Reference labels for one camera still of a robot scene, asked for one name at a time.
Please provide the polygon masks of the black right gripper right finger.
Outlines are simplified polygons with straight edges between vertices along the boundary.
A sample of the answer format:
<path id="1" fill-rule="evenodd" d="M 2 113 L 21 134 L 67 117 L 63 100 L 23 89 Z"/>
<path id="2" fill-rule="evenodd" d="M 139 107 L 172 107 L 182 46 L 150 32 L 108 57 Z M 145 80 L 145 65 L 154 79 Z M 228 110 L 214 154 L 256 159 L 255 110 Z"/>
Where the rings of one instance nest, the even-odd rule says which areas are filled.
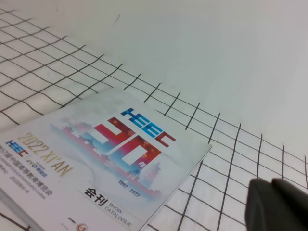
<path id="1" fill-rule="evenodd" d="M 273 179 L 271 184 L 288 204 L 292 214 L 308 228 L 308 194 L 283 179 Z"/>

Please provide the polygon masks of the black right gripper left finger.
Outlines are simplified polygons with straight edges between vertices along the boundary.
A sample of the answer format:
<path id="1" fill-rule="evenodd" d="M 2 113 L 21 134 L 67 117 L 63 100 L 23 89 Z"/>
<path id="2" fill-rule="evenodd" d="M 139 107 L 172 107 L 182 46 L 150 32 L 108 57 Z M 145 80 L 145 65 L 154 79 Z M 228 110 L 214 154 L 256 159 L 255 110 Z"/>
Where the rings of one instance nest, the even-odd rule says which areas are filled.
<path id="1" fill-rule="evenodd" d="M 262 179 L 250 180 L 244 218 L 248 231 L 303 230 L 271 182 Z"/>

